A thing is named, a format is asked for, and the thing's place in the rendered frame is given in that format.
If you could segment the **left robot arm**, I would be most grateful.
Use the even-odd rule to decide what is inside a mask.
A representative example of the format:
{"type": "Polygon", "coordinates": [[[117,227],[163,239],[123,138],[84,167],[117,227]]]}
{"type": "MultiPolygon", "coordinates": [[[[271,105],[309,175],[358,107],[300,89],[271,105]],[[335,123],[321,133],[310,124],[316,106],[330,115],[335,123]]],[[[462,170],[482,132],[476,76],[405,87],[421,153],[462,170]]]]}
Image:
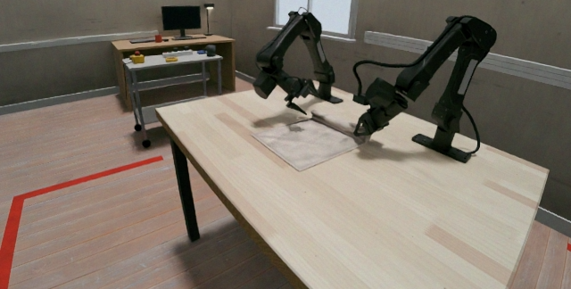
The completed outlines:
{"type": "MultiPolygon", "coordinates": [[[[448,17],[445,20],[448,25],[444,31],[456,19],[456,16],[448,17]]],[[[396,91],[415,102],[430,85],[429,81],[436,71],[458,49],[457,60],[447,87],[439,102],[435,103],[431,114],[432,120],[438,125],[434,138],[418,133],[411,141],[456,161],[467,163],[472,154],[453,147],[451,144],[455,134],[449,133],[460,132],[459,120],[463,114],[461,109],[468,86],[484,52],[488,53],[496,39],[496,30],[481,21],[463,18],[458,23],[454,22],[414,66],[406,67],[399,74],[394,86],[377,77],[368,87],[366,99],[384,108],[386,115],[395,118],[408,109],[408,101],[396,91]]],[[[355,103],[368,106],[366,99],[358,94],[354,94],[352,98],[355,103]]]]}

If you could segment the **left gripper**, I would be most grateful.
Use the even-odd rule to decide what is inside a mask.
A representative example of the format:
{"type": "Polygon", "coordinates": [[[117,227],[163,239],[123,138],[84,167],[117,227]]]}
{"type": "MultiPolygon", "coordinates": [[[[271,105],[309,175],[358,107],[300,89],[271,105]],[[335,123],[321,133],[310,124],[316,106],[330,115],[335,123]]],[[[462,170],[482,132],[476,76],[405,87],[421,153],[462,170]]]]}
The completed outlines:
{"type": "MultiPolygon", "coordinates": [[[[366,99],[364,93],[358,94],[358,96],[366,99]]],[[[367,112],[364,112],[360,115],[357,126],[353,132],[355,136],[368,136],[376,133],[377,131],[381,131],[384,129],[384,127],[389,126],[389,121],[393,119],[390,115],[386,115],[386,111],[383,110],[383,108],[368,101],[367,99],[366,101],[368,102],[370,108],[366,109],[367,112]],[[366,132],[357,133],[360,125],[362,127],[365,126],[364,128],[366,129],[366,132]]]]}

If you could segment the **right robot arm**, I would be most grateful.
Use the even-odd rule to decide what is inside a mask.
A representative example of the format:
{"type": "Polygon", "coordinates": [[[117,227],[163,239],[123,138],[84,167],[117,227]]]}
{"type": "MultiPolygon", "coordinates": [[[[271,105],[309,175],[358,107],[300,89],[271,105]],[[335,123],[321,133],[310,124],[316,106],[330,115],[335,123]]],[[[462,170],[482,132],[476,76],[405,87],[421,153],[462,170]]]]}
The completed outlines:
{"type": "MultiPolygon", "coordinates": [[[[277,35],[264,45],[256,54],[256,57],[259,54],[256,60],[257,64],[269,75],[285,77],[287,73],[282,69],[284,67],[283,57],[285,56],[288,47],[298,36],[300,36],[300,39],[303,40],[309,50],[314,66],[313,73],[315,78],[317,80],[320,79],[319,90],[317,90],[321,96],[320,99],[332,104],[343,103],[343,99],[331,94],[332,84],[335,83],[335,74],[332,65],[327,61],[320,41],[320,35],[322,33],[321,22],[311,12],[303,12],[302,14],[298,13],[298,15],[296,14],[297,12],[290,11],[288,13],[289,20],[286,23],[286,25],[288,25],[285,25],[277,35]],[[272,45],[266,51],[262,52],[271,43],[272,45]]],[[[281,80],[286,81],[285,78],[268,76],[262,71],[259,75],[260,76],[252,85],[254,87],[254,92],[263,99],[267,99],[269,97],[281,80]]]]}

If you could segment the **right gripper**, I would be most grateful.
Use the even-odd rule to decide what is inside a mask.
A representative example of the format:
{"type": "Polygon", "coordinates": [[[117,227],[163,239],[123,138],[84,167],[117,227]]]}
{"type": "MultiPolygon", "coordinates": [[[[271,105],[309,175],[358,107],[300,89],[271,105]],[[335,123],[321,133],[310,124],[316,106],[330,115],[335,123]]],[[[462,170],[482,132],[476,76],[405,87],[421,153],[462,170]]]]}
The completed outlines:
{"type": "Polygon", "coordinates": [[[319,95],[317,89],[315,88],[313,81],[311,79],[307,79],[307,81],[306,81],[305,78],[301,78],[302,84],[300,84],[298,82],[298,80],[294,81],[293,78],[285,78],[285,79],[286,79],[286,81],[281,80],[281,82],[278,84],[278,86],[280,88],[282,88],[288,94],[284,99],[286,102],[288,101],[288,103],[286,104],[286,107],[300,111],[303,114],[307,115],[307,113],[303,109],[301,109],[296,103],[292,103],[292,101],[294,99],[294,96],[292,95],[292,93],[295,91],[299,94],[299,92],[303,89],[303,87],[306,86],[314,95],[316,95],[318,98],[320,98],[320,95],[319,95]]]}

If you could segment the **beige cloth towel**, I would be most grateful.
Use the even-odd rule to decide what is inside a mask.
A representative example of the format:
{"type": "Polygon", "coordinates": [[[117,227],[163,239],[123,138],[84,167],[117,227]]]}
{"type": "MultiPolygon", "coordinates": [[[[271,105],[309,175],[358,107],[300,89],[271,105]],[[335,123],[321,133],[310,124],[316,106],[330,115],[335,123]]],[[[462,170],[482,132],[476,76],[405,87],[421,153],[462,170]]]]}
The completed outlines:
{"type": "Polygon", "coordinates": [[[299,172],[369,142],[372,135],[355,136],[357,124],[312,110],[310,119],[251,134],[299,172]]]}

